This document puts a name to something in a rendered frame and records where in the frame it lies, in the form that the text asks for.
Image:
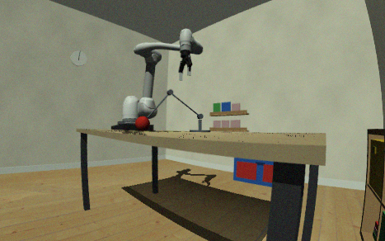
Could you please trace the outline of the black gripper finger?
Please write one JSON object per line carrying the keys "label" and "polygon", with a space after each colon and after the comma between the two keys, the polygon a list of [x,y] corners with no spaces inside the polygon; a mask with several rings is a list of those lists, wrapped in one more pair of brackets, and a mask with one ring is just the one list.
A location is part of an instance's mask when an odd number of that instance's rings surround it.
{"label": "black gripper finger", "polygon": [[179,80],[180,80],[180,81],[183,80],[183,69],[184,69],[184,67],[185,67],[185,64],[183,64],[183,60],[182,60],[182,62],[181,62],[181,64],[180,64],[180,68],[181,68],[181,69],[179,68],[179,71],[180,71],[180,72],[178,72],[178,73],[180,73],[180,74],[179,74]]}
{"label": "black gripper finger", "polygon": [[190,55],[187,55],[187,60],[188,60],[188,61],[186,61],[185,59],[183,59],[183,60],[184,60],[184,61],[186,62],[186,64],[187,64],[187,75],[188,75],[188,76],[191,76],[191,65],[193,65],[193,64],[192,64]]}

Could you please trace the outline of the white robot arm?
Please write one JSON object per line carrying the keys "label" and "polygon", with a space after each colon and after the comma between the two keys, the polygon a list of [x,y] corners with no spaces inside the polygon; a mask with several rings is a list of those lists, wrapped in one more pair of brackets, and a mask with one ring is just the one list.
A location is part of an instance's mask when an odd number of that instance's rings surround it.
{"label": "white robot arm", "polygon": [[[203,52],[202,44],[195,40],[189,29],[184,29],[180,33],[180,45],[172,45],[166,43],[141,43],[134,47],[134,53],[145,58],[146,70],[143,85],[143,97],[139,100],[135,96],[126,97],[123,103],[122,116],[123,120],[118,121],[120,124],[135,124],[140,116],[148,118],[149,114],[155,109],[153,97],[153,79],[155,67],[162,59],[162,55],[158,50],[176,50],[188,51],[191,54],[201,54]],[[151,51],[151,52],[150,52]],[[158,61],[159,60],[159,61]],[[150,115],[148,119],[152,119],[157,114],[157,109]]]}

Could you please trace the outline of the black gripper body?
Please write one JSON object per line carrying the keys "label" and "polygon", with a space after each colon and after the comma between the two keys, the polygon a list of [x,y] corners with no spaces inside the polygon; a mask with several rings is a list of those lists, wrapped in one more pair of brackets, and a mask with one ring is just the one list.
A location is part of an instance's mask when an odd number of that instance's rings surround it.
{"label": "black gripper body", "polygon": [[188,52],[188,51],[183,51],[183,52],[181,52],[181,58],[182,59],[185,59],[186,61],[187,61],[187,55],[190,55],[190,52]]}

